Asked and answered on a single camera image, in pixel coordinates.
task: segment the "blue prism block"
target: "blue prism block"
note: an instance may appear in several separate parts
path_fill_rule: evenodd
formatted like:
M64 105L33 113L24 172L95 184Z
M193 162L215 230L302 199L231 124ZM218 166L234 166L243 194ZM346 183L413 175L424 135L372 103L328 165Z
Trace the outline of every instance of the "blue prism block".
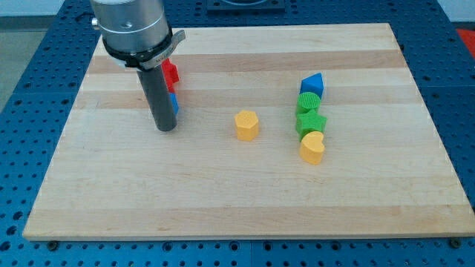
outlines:
M311 92L316 93L320 99L324 94L324 80L321 73L314 74L302 80L300 93Z
M175 112L175 115L177 115L178 111L180 110L180 106L178 106L177 96L174 93L168 94L170 96L171 104L173 105L173 111Z

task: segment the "green block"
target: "green block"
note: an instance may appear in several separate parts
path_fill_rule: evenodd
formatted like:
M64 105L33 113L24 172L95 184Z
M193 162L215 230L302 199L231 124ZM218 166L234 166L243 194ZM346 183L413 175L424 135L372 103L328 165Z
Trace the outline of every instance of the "green block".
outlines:
M308 133L313 131L324 132L327 118L317 114L317 111L310 110L307 113L297 115L297 123L295 129L298 132L298 141L302 141L302 138Z
M310 110L318 112L320 107L320 97L316 93L305 92L298 95L297 109L295 115L307 113Z

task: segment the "wooden tabletop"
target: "wooden tabletop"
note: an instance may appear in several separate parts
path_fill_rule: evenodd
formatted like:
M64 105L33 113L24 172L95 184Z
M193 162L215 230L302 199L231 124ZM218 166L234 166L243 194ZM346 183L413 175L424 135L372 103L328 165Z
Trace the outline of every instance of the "wooden tabletop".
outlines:
M388 24L188 28L180 112L155 129L136 73L98 44L29 240L453 237L475 216ZM298 155L300 81L322 72L320 165ZM256 111L260 134L235 138Z

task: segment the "yellow hexagonal block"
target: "yellow hexagonal block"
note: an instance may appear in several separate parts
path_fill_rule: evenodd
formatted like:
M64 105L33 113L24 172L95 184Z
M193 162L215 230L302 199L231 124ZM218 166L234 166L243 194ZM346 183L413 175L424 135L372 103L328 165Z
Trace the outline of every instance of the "yellow hexagonal block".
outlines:
M308 133L300 144L300 157L306 162L317 165L325 152L324 135L319 131Z
M259 134L259 118L254 111L240 111L235 115L236 137L252 141Z

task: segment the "red block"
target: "red block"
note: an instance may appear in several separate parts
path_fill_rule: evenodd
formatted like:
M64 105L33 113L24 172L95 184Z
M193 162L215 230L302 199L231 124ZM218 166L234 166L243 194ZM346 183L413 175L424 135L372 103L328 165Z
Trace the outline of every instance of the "red block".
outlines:
M460 38L462 38L462 41L465 43L472 56L475 58L475 31L457 30L457 32L459 33Z
M162 63L162 70L163 75L165 76L166 86L168 87L168 92L175 93L175 89L173 84L175 82L180 81L180 77L178 76L178 69L177 66L173 65L170 62L170 59L166 59Z

